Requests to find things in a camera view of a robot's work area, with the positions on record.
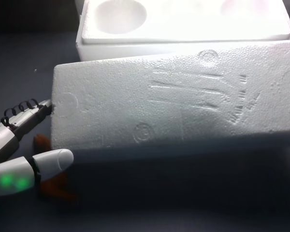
gray tabletop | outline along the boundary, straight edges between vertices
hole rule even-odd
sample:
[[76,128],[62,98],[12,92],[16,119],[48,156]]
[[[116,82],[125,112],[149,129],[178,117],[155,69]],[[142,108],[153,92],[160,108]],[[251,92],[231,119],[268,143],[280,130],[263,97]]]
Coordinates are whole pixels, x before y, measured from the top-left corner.
[[[0,118],[20,101],[51,97],[53,68],[79,61],[76,33],[0,35]],[[37,133],[13,155],[31,156]],[[290,232],[290,148],[94,163],[68,171],[76,205],[35,189],[0,198],[0,232]]]

green light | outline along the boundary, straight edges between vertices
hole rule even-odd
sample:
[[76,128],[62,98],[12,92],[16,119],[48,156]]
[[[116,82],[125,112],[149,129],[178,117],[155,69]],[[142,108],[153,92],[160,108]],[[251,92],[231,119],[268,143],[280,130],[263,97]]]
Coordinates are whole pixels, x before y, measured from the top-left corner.
[[20,190],[26,189],[29,186],[29,181],[26,178],[19,178],[15,186]]
[[3,175],[0,177],[0,185],[3,187],[9,187],[13,182],[12,175]]

